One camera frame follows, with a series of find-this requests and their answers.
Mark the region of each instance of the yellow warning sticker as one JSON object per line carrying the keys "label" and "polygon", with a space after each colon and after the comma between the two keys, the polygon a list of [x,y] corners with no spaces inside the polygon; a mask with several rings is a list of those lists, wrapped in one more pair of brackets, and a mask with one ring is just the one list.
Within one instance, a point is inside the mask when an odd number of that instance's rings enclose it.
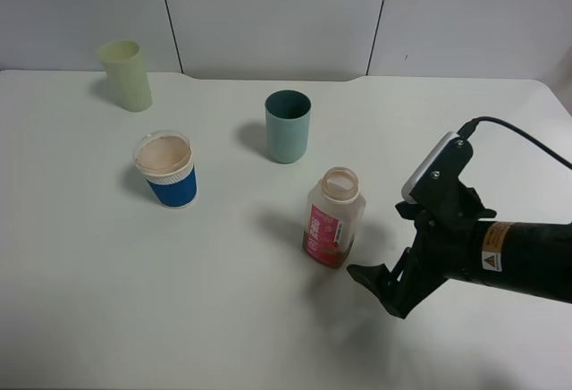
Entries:
{"label": "yellow warning sticker", "polygon": [[486,231],[483,239],[483,269],[502,272],[502,244],[514,223],[495,222]]}

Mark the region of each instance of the black cable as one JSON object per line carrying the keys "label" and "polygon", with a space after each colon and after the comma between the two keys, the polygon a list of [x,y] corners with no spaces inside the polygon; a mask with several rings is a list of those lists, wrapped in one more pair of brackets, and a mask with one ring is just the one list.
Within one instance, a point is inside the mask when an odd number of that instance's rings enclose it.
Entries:
{"label": "black cable", "polygon": [[473,132],[476,129],[476,126],[480,123],[480,122],[491,122],[491,123],[497,123],[500,126],[504,126],[505,128],[510,129],[511,131],[517,133],[518,135],[520,135],[521,137],[529,140],[530,142],[532,142],[533,144],[535,144],[536,147],[538,147],[539,149],[541,149],[544,153],[547,153],[548,155],[550,155],[551,157],[555,158],[556,160],[558,160],[561,164],[563,164],[566,168],[568,169],[572,169],[572,164],[570,162],[568,162],[564,157],[562,157],[561,155],[559,155],[558,153],[556,153],[555,151],[552,151],[550,148],[546,147],[544,144],[542,144],[539,140],[537,140],[535,137],[533,137],[532,135],[530,135],[529,133],[524,132],[522,129],[518,128],[517,126],[515,126],[514,124],[510,124],[508,122],[505,122],[504,120],[501,119],[497,119],[496,117],[488,117],[488,116],[483,116],[483,117],[477,117],[473,120],[471,120],[470,122],[467,122],[463,125],[463,127],[461,129],[458,130],[458,135],[464,139],[468,139],[468,137],[470,137]]}

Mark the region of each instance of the bottle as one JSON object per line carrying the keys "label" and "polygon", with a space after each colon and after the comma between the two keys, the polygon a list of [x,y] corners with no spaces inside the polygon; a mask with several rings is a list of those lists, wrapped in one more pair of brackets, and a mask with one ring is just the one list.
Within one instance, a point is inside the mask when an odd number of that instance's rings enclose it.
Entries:
{"label": "bottle", "polygon": [[340,267],[365,208],[354,172],[341,166],[330,169],[307,195],[304,251],[328,267]]}

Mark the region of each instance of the table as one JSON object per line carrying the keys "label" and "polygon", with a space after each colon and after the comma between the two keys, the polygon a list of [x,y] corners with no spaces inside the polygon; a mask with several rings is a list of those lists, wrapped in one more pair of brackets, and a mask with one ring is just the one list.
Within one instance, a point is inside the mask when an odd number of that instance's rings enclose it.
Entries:
{"label": "table", "polygon": [[[0,73],[0,386],[565,389],[572,306],[450,281],[406,320],[301,251],[306,195],[356,172],[366,212],[348,263],[391,266],[414,228],[400,188],[446,131],[504,118],[572,159],[572,119],[537,81],[149,75],[128,113],[101,72]],[[313,102],[292,165],[264,148],[265,98]],[[131,165],[149,131],[185,132],[198,200],[161,207]],[[572,173],[483,123],[462,180],[500,220],[572,220]]]}

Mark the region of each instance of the pink label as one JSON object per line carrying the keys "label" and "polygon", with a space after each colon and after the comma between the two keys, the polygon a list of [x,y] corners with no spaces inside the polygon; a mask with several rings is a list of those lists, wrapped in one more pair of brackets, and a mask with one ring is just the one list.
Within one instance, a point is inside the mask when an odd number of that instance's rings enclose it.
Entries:
{"label": "pink label", "polygon": [[313,205],[308,227],[307,253],[325,265],[338,267],[343,260],[338,248],[342,227],[341,221]]}

